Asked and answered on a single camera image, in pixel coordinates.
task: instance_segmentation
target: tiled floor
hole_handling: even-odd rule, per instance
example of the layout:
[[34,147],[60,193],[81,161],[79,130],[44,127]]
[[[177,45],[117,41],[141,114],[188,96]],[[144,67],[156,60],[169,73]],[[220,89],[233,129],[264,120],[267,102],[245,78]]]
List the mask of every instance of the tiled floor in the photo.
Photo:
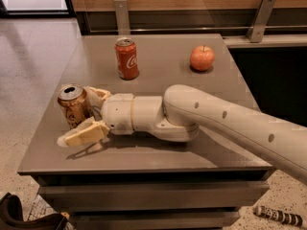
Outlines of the tiled floor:
[[[36,183],[16,171],[59,78],[81,38],[75,19],[0,20],[0,196],[17,194],[28,217]],[[307,187],[281,171],[256,204],[307,214]],[[258,218],[251,207],[226,230],[296,229]]]

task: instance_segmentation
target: can label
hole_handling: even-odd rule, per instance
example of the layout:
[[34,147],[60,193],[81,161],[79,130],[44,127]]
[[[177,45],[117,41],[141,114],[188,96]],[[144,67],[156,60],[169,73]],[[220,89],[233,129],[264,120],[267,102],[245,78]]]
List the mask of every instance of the can label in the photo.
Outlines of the can label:
[[67,84],[58,94],[58,103],[70,128],[77,127],[92,116],[85,89],[77,84]]
[[120,38],[115,44],[115,52],[119,77],[123,80],[135,79],[139,75],[135,43],[130,38]]

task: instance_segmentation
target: gold can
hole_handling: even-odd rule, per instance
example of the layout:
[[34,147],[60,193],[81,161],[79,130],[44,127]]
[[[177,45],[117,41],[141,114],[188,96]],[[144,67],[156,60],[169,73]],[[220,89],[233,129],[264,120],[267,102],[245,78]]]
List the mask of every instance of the gold can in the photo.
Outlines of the gold can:
[[58,94],[58,103],[70,128],[77,127],[92,116],[86,90],[78,84],[63,86]]

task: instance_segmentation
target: apple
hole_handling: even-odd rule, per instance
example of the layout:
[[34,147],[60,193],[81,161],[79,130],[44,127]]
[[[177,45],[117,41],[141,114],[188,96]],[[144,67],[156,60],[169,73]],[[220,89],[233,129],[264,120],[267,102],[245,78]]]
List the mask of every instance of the apple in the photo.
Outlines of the apple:
[[214,57],[214,51],[210,47],[201,45],[192,51],[190,65],[197,71],[205,71],[212,66]]

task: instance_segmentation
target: gray table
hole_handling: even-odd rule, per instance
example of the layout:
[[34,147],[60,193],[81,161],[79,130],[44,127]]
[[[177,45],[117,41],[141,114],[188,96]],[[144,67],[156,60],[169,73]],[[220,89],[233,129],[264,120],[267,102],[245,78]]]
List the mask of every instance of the gray table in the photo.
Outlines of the gray table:
[[[117,38],[83,37],[59,88],[74,82],[111,93],[163,95],[168,86],[181,83],[258,109],[218,34],[133,35],[140,70],[135,80],[118,77]],[[205,73],[189,67],[198,45],[216,53],[213,69]],[[69,127],[57,92],[18,173],[32,176],[39,194],[57,211],[70,213],[78,230],[222,228],[269,188],[270,164],[204,127],[187,143],[134,133],[109,135],[90,147],[61,148],[57,139]]]

